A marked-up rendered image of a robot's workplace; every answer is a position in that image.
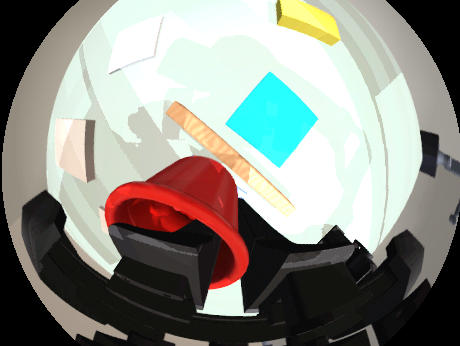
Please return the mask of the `yellow rectangular block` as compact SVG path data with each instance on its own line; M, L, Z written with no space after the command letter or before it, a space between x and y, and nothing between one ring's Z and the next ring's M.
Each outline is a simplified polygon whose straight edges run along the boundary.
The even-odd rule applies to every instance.
M298 0L277 0L277 25L306 33L323 43L334 45L340 40L335 17Z

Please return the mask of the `red plastic cup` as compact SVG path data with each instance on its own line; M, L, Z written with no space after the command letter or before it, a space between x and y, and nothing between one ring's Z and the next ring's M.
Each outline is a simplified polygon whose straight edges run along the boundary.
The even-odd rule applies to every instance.
M183 157L149 180L117 186L105 204L108 229L116 222L169 233L194 220L210 226L222 245L209 290L233 285L246 273L250 258L238 234L238 186L221 162Z

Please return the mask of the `tan wooden bar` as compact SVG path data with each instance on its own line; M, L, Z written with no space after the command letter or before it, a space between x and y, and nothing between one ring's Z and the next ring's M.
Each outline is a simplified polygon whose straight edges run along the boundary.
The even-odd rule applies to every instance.
M247 158L242 157L218 133L214 133L209 125L199 120L193 112L187 111L183 104L179 104L179 101L178 103L174 101L173 105L170 105L168 112L165 113L170 118L173 118L174 122L177 122L179 126L182 126L185 132L189 132L191 137L201 142L202 146L205 146L211 154L214 154L219 160L225 162L230 169L233 169L255 192L270 201L270 204L275 209L285 214L286 217L294 212L296 208L288 198L283 196L282 192L279 192L261 172L258 172Z

